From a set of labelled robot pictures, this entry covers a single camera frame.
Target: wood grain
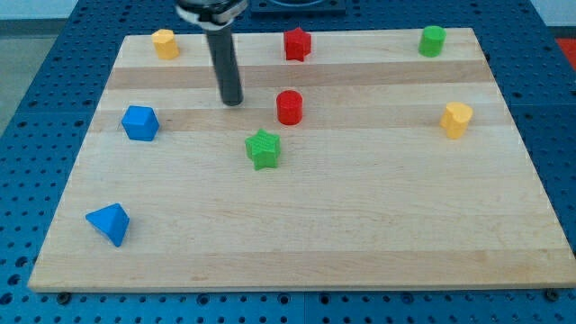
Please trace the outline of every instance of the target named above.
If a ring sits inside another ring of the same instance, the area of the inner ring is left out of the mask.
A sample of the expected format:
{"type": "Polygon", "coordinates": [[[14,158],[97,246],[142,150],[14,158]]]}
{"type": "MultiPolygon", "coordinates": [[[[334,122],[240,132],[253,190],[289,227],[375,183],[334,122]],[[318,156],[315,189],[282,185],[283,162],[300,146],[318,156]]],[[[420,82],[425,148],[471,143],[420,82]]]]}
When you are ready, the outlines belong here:
{"type": "Polygon", "coordinates": [[[236,35],[247,87],[233,109],[203,36],[178,35],[171,61],[156,59],[148,36],[126,38],[29,286],[573,286],[576,261],[472,30],[448,30],[434,59],[415,50],[420,32],[314,33],[304,63],[284,60],[281,34],[236,35]],[[275,118],[285,89],[304,97],[293,127],[275,118]],[[449,101],[474,108],[459,140],[438,126],[449,101]],[[154,141],[126,138],[129,104],[155,108],[154,141]],[[243,140],[261,127],[280,134],[283,153],[280,167],[256,172],[243,140]],[[84,219],[110,203],[130,215],[120,248],[84,219]]]}

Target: yellow block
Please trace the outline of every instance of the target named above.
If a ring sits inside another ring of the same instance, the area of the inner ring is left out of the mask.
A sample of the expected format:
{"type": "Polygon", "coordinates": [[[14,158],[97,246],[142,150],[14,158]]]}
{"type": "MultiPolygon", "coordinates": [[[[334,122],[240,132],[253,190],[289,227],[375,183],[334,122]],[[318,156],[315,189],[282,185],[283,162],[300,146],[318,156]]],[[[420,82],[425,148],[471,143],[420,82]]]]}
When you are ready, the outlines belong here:
{"type": "Polygon", "coordinates": [[[472,118],[473,109],[464,103],[447,103],[440,126],[446,129],[446,136],[456,140],[462,137],[472,118]]]}
{"type": "Polygon", "coordinates": [[[173,59],[180,54],[173,31],[158,30],[152,34],[152,41],[159,59],[173,59]]]}

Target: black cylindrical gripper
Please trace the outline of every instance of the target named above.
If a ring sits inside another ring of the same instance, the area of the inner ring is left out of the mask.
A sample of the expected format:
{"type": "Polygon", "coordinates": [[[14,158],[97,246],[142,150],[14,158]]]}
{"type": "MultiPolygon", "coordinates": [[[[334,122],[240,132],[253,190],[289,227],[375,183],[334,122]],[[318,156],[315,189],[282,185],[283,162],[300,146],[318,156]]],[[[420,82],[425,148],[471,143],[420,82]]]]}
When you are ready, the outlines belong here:
{"type": "Polygon", "coordinates": [[[218,79],[220,98],[228,106],[239,105],[242,103],[244,95],[242,94],[231,26],[228,25],[217,31],[204,30],[204,32],[218,79]]]}

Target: blue table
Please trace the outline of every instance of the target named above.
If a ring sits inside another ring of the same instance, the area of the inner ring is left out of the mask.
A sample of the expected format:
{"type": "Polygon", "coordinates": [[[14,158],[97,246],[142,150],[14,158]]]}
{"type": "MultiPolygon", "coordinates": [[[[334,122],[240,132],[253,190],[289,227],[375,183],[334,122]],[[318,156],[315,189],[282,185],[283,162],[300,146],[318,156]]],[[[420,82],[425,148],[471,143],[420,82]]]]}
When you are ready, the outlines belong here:
{"type": "MultiPolygon", "coordinates": [[[[528,0],[346,0],[236,32],[473,27],[576,248],[576,76],[528,0]]],[[[576,290],[36,294],[26,288],[122,39],[200,32],[171,1],[80,0],[0,139],[0,323],[575,323],[576,290]]]]}

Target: toy block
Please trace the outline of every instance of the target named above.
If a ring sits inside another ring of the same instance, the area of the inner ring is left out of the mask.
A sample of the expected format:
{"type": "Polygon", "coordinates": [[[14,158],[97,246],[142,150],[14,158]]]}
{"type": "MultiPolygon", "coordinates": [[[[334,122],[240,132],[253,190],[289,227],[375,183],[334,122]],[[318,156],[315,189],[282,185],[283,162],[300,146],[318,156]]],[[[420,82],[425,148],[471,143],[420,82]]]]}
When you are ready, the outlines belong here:
{"type": "Polygon", "coordinates": [[[298,59],[303,62],[306,55],[311,53],[312,36],[298,27],[293,31],[284,32],[284,50],[286,60],[298,59]]]}
{"type": "Polygon", "coordinates": [[[425,57],[434,58],[440,55],[444,47],[446,31],[439,26],[428,26],[422,31],[418,52],[425,57]]]}
{"type": "Polygon", "coordinates": [[[295,125],[302,120],[302,95],[293,90],[282,91],[276,97],[278,121],[295,125]]]}
{"type": "Polygon", "coordinates": [[[122,126],[131,140],[151,141],[160,124],[152,108],[132,105],[122,118],[122,126]]]}
{"type": "Polygon", "coordinates": [[[174,59],[180,55],[173,31],[161,29],[154,32],[152,42],[159,59],[174,59]]]}
{"type": "Polygon", "coordinates": [[[464,103],[448,103],[440,126],[446,130],[446,136],[452,140],[462,137],[472,118],[473,109],[464,103]]]}
{"type": "Polygon", "coordinates": [[[277,167],[280,155],[280,136],[271,134],[263,129],[246,139],[246,153],[254,161],[254,169],[263,167],[277,167]]]}
{"type": "Polygon", "coordinates": [[[130,218],[119,203],[92,211],[86,215],[89,221],[100,233],[106,236],[116,247],[124,240],[130,218]]]}

